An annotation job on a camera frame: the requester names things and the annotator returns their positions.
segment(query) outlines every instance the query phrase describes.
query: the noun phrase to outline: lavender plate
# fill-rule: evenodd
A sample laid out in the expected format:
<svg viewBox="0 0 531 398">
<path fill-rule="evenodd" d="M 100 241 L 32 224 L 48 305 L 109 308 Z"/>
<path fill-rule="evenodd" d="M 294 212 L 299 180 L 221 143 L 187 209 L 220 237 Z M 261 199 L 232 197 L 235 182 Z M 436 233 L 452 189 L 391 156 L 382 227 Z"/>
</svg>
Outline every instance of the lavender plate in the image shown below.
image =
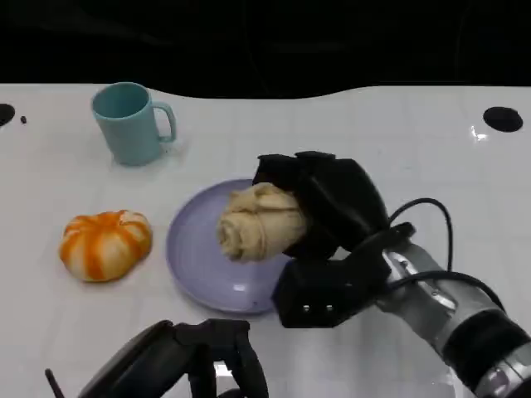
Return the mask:
<svg viewBox="0 0 531 398">
<path fill-rule="evenodd" d="M 177 285 L 210 308 L 232 313 L 273 309 L 270 297 L 289 257 L 234 263 L 223 255 L 216 237 L 229 194 L 250 186 L 251 180 L 231 180 L 209 187 L 181 209 L 169 229 L 166 257 Z"/>
</svg>

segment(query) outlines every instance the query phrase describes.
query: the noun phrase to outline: plush bread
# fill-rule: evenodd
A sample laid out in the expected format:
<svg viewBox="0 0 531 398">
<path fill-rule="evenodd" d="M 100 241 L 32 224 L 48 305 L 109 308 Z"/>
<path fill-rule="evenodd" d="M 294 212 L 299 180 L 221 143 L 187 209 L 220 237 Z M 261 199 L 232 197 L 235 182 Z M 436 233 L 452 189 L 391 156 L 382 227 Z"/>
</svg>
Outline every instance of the plush bread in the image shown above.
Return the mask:
<svg viewBox="0 0 531 398">
<path fill-rule="evenodd" d="M 231 194 L 217 224 L 217 237 L 229 259 L 260 261 L 282 253 L 306 229 L 306 219 L 295 198 L 263 182 Z"/>
<path fill-rule="evenodd" d="M 151 250 L 148 220 L 132 211 L 77 216 L 65 228 L 59 256 L 78 279 L 105 282 L 126 274 Z"/>
</svg>

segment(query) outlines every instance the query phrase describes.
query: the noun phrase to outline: teal mug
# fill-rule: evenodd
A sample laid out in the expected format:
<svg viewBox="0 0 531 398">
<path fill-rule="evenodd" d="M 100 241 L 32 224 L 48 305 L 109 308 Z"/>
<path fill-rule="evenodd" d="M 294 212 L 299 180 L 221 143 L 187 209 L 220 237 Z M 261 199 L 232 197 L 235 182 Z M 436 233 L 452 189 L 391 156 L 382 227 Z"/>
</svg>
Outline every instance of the teal mug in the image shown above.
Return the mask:
<svg viewBox="0 0 531 398">
<path fill-rule="evenodd" d="M 163 110 L 171 135 L 160 135 L 153 109 Z M 177 137 L 175 116 L 164 102 L 153 102 L 148 89 L 136 83 L 109 85 L 92 99 L 92 112 L 116 162 L 126 166 L 150 163 L 162 154 L 160 143 Z"/>
</svg>

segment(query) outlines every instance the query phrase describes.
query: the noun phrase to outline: white table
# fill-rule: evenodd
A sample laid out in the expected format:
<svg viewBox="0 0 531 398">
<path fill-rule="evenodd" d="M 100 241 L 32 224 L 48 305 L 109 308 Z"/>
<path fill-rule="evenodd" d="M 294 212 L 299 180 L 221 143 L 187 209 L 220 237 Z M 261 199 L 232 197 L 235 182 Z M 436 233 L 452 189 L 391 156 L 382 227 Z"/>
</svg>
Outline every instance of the white table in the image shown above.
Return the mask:
<svg viewBox="0 0 531 398">
<path fill-rule="evenodd" d="M 215 182 L 252 176 L 261 153 L 316 149 L 355 158 L 390 211 L 419 196 L 442 200 L 455 222 L 455 268 L 490 284 L 531 331 L 530 89 L 368 88 L 301 100 L 153 92 L 178 115 L 178 144 L 141 168 L 113 163 L 90 113 L 97 90 L 0 89 L 0 103 L 17 109 L 0 128 L 1 396 L 51 397 L 45 367 L 54 370 L 67 397 L 76 396 L 148 325 L 219 317 L 176 291 L 164 238 L 188 198 Z M 493 105 L 515 107 L 524 128 L 512 134 L 489 129 L 482 114 Z M 121 208 L 151 221 L 153 252 L 117 283 L 74 280 L 57 255 L 63 226 L 77 214 Z M 429 206 L 408 215 L 416 241 L 444 262 L 441 216 Z M 274 314 L 251 322 L 271 397 L 454 396 L 453 380 L 431 349 L 376 309 L 333 330 L 284 330 Z M 230 383 L 220 379 L 222 387 Z M 181 382 L 169 395 L 187 397 L 188 386 Z"/>
</svg>

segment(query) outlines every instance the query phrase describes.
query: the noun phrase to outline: toy pumpkin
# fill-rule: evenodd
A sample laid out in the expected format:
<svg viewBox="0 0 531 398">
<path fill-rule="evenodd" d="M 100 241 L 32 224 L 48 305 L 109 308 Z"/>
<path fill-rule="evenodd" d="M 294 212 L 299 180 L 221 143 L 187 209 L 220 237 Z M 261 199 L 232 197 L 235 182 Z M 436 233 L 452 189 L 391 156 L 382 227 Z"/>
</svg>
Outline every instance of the toy pumpkin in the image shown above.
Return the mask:
<svg viewBox="0 0 531 398">
<path fill-rule="evenodd" d="M 77 216 L 66 226 L 59 256 L 78 279 L 105 282 L 126 274 L 151 250 L 148 220 L 132 211 Z"/>
</svg>

